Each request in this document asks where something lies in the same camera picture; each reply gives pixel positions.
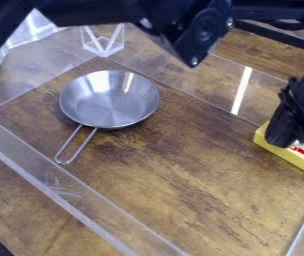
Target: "metal wire handle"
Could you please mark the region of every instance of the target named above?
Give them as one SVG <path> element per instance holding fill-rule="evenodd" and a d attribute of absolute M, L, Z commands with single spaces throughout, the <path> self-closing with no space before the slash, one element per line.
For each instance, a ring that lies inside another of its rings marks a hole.
<path fill-rule="evenodd" d="M 67 160 L 67 161 L 61 161 L 61 160 L 59 159 L 59 157 L 60 157 L 60 155 L 61 155 L 64 149 L 68 147 L 71 141 L 73 140 L 73 138 L 75 138 L 75 136 L 76 136 L 76 134 L 79 133 L 79 131 L 80 131 L 81 128 L 83 128 L 83 125 L 79 125 L 79 127 L 76 128 L 75 132 L 72 133 L 69 139 L 65 141 L 64 145 L 61 146 L 61 149 L 59 150 L 59 152 L 57 152 L 57 154 L 56 154 L 56 156 L 55 156 L 55 161 L 56 161 L 57 164 L 67 165 L 67 164 L 69 164 L 69 163 L 76 159 L 76 157 L 77 157 L 79 154 L 81 153 L 81 151 L 83 151 L 85 145 L 88 144 L 89 140 L 92 139 L 93 135 L 95 135 L 96 132 L 97 132 L 97 128 L 93 128 L 92 133 L 88 135 L 85 141 L 83 142 L 81 146 L 80 146 L 79 149 L 76 150 L 76 152 L 75 152 L 72 158 L 71 158 L 69 160 Z"/>

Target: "yellow block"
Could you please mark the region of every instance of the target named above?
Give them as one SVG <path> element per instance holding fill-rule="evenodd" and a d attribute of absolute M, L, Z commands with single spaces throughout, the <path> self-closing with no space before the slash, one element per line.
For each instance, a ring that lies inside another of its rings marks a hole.
<path fill-rule="evenodd" d="M 254 142 L 267 149 L 270 152 L 272 152 L 275 155 L 278 155 L 280 158 L 287 160 L 291 164 L 298 166 L 304 171 L 304 148 L 300 148 L 300 145 L 295 143 L 288 148 L 279 148 L 271 144 L 264 139 L 264 133 L 268 126 L 267 122 L 255 132 L 254 136 Z"/>

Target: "stainless steel pan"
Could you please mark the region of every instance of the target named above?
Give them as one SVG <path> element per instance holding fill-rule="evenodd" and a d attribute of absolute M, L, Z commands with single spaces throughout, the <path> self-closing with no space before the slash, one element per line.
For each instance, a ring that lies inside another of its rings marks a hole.
<path fill-rule="evenodd" d="M 143 76 L 119 70 L 99 71 L 73 80 L 60 95 L 64 114 L 80 126 L 64 143 L 55 161 L 69 164 L 80 154 L 99 129 L 128 127 L 148 118 L 160 101 L 155 84 Z M 95 127 L 72 158 L 60 155 L 83 126 Z"/>

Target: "red label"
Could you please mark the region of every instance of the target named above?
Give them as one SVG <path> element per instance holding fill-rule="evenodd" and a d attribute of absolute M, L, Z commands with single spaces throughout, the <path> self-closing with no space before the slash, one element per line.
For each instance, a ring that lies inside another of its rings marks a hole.
<path fill-rule="evenodd" d="M 290 149 L 292 149 L 294 151 L 299 152 L 302 155 L 304 155 L 304 149 L 299 148 L 296 146 L 290 146 Z"/>

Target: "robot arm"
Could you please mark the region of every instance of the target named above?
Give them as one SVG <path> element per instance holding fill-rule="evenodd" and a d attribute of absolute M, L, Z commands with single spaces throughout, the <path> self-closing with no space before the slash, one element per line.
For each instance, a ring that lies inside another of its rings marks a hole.
<path fill-rule="evenodd" d="M 304 0 L 0 0 L 0 47 L 33 8 L 57 26 L 136 24 L 190 67 L 203 61 L 236 20 L 304 28 Z M 280 100 L 266 139 L 287 147 L 295 140 L 304 143 L 304 77 L 290 81 Z"/>

